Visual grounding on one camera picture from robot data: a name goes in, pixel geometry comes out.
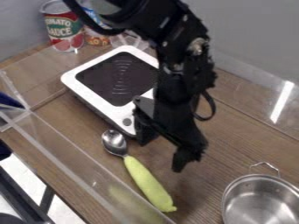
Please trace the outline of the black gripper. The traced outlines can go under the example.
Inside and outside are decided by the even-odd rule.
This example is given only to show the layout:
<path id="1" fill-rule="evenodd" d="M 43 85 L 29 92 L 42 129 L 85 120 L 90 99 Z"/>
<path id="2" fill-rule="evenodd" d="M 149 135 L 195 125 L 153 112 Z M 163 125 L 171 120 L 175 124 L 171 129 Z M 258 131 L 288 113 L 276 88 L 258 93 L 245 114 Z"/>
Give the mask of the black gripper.
<path id="1" fill-rule="evenodd" d="M 199 73 L 161 70 L 154 98 L 134 98 L 135 138 L 142 146 L 163 136 L 177 147 L 173 171 L 182 172 L 191 162 L 201 162 L 209 141 L 195 123 L 195 101 L 207 93 L 207 78 Z"/>

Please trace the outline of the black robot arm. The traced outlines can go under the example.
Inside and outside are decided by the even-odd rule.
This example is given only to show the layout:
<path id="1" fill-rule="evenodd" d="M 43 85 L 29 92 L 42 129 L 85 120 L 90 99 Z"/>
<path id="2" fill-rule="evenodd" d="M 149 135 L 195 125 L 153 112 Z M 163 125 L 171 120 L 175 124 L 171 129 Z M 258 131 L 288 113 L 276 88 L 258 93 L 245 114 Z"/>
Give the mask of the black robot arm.
<path id="1" fill-rule="evenodd" d="M 218 74 L 205 23 L 182 0 L 94 0 L 103 25 L 94 21 L 78 0 L 62 1 L 97 33 L 115 36 L 131 31 L 155 49 L 159 74 L 154 97 L 134 98 L 137 141 L 147 145 L 165 137 L 177 146 L 173 170 L 182 172 L 190 162 L 202 159 L 209 148 L 195 123 L 211 119 L 197 113 L 201 98 L 217 107 L 209 89 L 215 87 Z"/>

